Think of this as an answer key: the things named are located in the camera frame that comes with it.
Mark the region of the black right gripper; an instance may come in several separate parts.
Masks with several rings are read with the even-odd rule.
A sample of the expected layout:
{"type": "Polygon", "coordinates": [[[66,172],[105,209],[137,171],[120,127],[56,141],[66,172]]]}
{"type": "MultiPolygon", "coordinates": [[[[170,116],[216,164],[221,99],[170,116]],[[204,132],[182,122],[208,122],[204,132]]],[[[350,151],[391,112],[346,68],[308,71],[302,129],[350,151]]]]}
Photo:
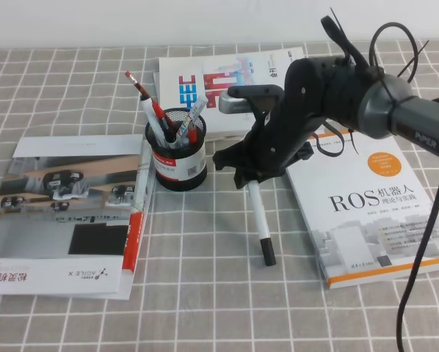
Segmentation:
{"type": "Polygon", "coordinates": [[[215,152],[216,170],[232,167],[237,189],[250,181],[279,177],[288,166],[313,154],[308,138],[326,120],[356,128],[358,106],[374,82],[374,69],[339,56],[298,59],[286,72],[283,87],[247,85],[227,93],[245,98],[255,122],[244,139],[215,152]]]}

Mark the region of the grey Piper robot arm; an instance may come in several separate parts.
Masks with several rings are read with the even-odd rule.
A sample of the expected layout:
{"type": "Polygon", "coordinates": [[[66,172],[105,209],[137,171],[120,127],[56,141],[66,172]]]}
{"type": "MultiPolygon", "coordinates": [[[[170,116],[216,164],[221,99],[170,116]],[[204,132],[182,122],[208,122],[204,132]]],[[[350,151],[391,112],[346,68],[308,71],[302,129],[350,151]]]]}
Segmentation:
{"type": "Polygon", "coordinates": [[[339,56],[293,61],[283,87],[228,88],[219,105],[225,114],[234,111],[229,98],[245,100],[255,116],[242,141],[213,157],[216,169],[236,170],[237,188],[309,159],[308,138],[327,120],[373,139],[399,135],[439,157],[439,99],[419,98],[403,79],[339,56]]]}

